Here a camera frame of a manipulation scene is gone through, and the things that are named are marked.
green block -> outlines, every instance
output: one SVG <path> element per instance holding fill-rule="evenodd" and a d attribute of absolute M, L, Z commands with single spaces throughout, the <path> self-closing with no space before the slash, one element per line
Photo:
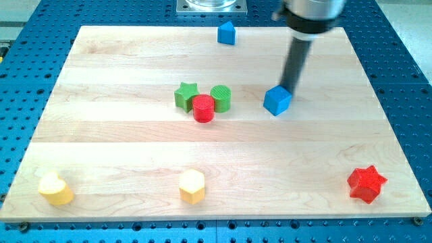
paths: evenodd
<path fill-rule="evenodd" d="M 197 84 L 181 83 L 180 88 L 174 92 L 176 107 L 181 107 L 186 113 L 192 109 L 192 99 L 199 95 Z"/>
<path fill-rule="evenodd" d="M 215 99 L 215 112 L 226 112 L 231 107 L 231 90 L 225 85 L 214 86 L 210 95 Z"/>

blue perforated surface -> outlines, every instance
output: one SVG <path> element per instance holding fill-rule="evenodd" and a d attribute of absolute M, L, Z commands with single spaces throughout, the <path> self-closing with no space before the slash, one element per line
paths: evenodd
<path fill-rule="evenodd" d="M 9 190 L 81 25 L 285 26 L 270 20 L 278 7 L 279 1 L 251 0 L 247 16 L 176 16 L 172 0 L 42 0 L 0 64 L 0 193 Z M 348 1 L 341 25 L 430 203 L 432 88 L 374 1 Z M 204 229 L 184 223 L 141 222 L 141 229 L 133 222 L 33 223 L 25 232 L 0 223 L 0 242 L 432 241 L 432 217 L 423 225 L 412 219 L 206 221 Z"/>

blue cube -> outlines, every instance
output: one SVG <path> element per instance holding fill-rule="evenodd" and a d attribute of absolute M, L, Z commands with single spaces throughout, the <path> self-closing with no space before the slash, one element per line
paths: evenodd
<path fill-rule="evenodd" d="M 235 45 L 236 44 L 236 29 L 231 21 L 228 21 L 217 29 L 217 42 Z"/>
<path fill-rule="evenodd" d="M 291 93 L 278 85 L 265 93 L 264 107 L 274 116 L 279 115 L 288 109 L 291 97 Z"/>

yellow block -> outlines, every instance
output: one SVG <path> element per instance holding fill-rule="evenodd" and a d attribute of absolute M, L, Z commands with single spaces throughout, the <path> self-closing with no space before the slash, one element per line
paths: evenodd
<path fill-rule="evenodd" d="M 192 205 L 198 203 L 205 196 L 204 174 L 189 169 L 180 175 L 180 198 Z"/>
<path fill-rule="evenodd" d="M 74 193 L 54 171 L 40 179 L 38 191 L 52 205 L 65 205 L 74 199 Z"/>

toy block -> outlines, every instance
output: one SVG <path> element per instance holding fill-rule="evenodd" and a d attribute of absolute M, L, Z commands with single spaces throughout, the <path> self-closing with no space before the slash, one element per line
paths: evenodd
<path fill-rule="evenodd" d="M 236 29 L 234 28 L 234 25 L 231 21 L 228 21 L 217 29 L 217 42 L 228 44 L 228 45 L 235 45 L 236 44 Z"/>
<path fill-rule="evenodd" d="M 231 90 L 225 85 L 214 86 L 210 95 L 215 100 L 215 112 L 223 113 L 231 107 Z"/>
<path fill-rule="evenodd" d="M 199 95 L 197 84 L 181 83 L 180 88 L 174 92 L 176 107 L 181 107 L 186 113 L 192 109 L 192 100 Z"/>
<path fill-rule="evenodd" d="M 54 171 L 40 179 L 38 191 L 52 205 L 65 205 L 74 199 L 74 193 Z"/>
<path fill-rule="evenodd" d="M 282 86 L 275 86 L 265 93 L 264 107 L 274 116 L 284 112 L 290 106 L 292 95 Z"/>
<path fill-rule="evenodd" d="M 192 205 L 198 203 L 205 196 L 204 174 L 189 169 L 180 175 L 180 198 Z"/>
<path fill-rule="evenodd" d="M 207 94 L 200 94 L 192 101 L 194 119 L 200 123 L 211 121 L 215 117 L 215 100 Z"/>
<path fill-rule="evenodd" d="M 375 166 L 367 169 L 356 168 L 348 178 L 351 187 L 350 197 L 360 198 L 367 204 L 371 204 L 381 193 L 381 186 L 387 179 L 378 174 Z"/>

